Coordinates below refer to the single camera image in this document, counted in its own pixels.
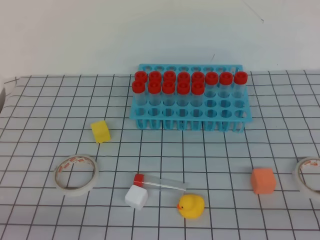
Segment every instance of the rubber duck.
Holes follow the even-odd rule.
[[[196,219],[200,217],[205,210],[205,200],[199,195],[186,194],[180,198],[176,207],[182,217],[186,219]]]

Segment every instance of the red cap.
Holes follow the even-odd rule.
[[[151,93],[151,94],[160,93],[161,92],[161,83],[156,80],[150,81],[148,84],[148,90],[149,90],[149,93]]]
[[[205,92],[205,84],[200,81],[192,83],[191,92],[194,95],[202,95]]]
[[[135,80],[132,83],[132,91],[135,94],[141,94],[146,90],[146,85],[144,82],[139,81],[139,80]]]
[[[196,71],[192,74],[191,82],[196,82],[196,81],[199,81],[201,83],[205,82],[205,75],[203,74],[203,72]]]
[[[146,83],[148,81],[147,73],[145,71],[137,71],[134,74],[134,80]]]
[[[248,80],[248,74],[244,71],[238,71],[234,75],[234,82],[239,85],[246,84]]]
[[[159,71],[152,71],[149,73],[149,82],[157,81],[161,83],[161,73]]]
[[[176,73],[174,71],[166,71],[163,74],[163,81],[176,82]]]
[[[136,186],[142,188],[143,185],[144,185],[144,178],[145,178],[145,175],[140,174],[140,173],[137,173],[137,174],[134,176],[133,185],[136,185]]]
[[[164,94],[173,94],[176,90],[176,85],[172,81],[165,81],[162,84],[162,92]]]
[[[210,71],[205,75],[205,83],[208,85],[216,85],[219,80],[218,73]]]
[[[186,83],[190,83],[190,74],[187,73],[186,71],[179,72],[178,74],[178,83],[181,81],[184,81]]]
[[[223,72],[220,74],[220,84],[222,85],[231,85],[232,84],[232,79],[234,76],[232,75],[231,72]]]
[[[179,82],[178,87],[177,87],[177,92],[178,92],[178,94],[181,94],[181,95],[188,94],[190,92],[190,84],[185,81]]]

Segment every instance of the yellow block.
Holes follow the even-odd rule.
[[[111,140],[110,132],[105,121],[91,123],[91,129],[97,144],[102,144]]]

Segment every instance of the orange block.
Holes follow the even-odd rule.
[[[272,194],[276,188],[276,178],[272,168],[253,169],[251,184],[255,194]]]

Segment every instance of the plastic test tube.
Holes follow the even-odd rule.
[[[219,96],[221,98],[229,97],[230,91],[231,91],[232,80],[233,80],[232,73],[223,72],[220,74]]]
[[[169,180],[158,178],[154,176],[148,176],[137,173],[134,176],[133,184],[141,188],[151,188],[161,190],[187,190],[187,184],[181,181]]]
[[[135,80],[132,83],[132,91],[137,105],[141,106],[147,103],[146,85],[143,81]]]
[[[161,103],[161,83],[158,81],[150,81],[148,84],[149,99],[152,106],[158,106]]]
[[[192,106],[200,107],[202,105],[204,92],[205,92],[205,85],[203,82],[196,81],[192,83],[192,86],[191,86],[191,93],[192,93],[191,105]],[[201,116],[200,110],[194,109],[193,116],[200,117]]]
[[[186,71],[179,72],[178,74],[178,84],[181,82],[190,84],[190,74]]]
[[[201,82],[201,83],[205,83],[205,75],[203,72],[201,71],[196,71],[192,74],[191,76],[191,82]]]
[[[218,90],[219,75],[214,72],[208,72],[205,75],[205,92],[204,95],[208,98],[213,98]]]
[[[134,80],[135,81],[141,81],[141,82],[144,82],[146,84],[147,81],[148,81],[148,75],[147,75],[147,73],[145,71],[137,71],[134,74]]]
[[[152,81],[156,81],[156,82],[161,83],[162,77],[161,77],[161,73],[159,71],[152,71],[149,73],[149,83]]]
[[[164,74],[163,74],[163,81],[164,82],[173,82],[175,83],[176,82],[176,73],[174,71],[166,71]]]
[[[172,81],[165,81],[162,84],[163,104],[172,106],[175,103],[176,85]]]
[[[244,71],[238,71],[234,75],[233,96],[237,99],[242,98],[246,89],[248,74]]]
[[[188,96],[189,96],[189,92],[190,92],[190,84],[187,82],[180,82],[178,83],[178,87],[177,87],[177,104],[180,107],[184,107],[188,105]]]

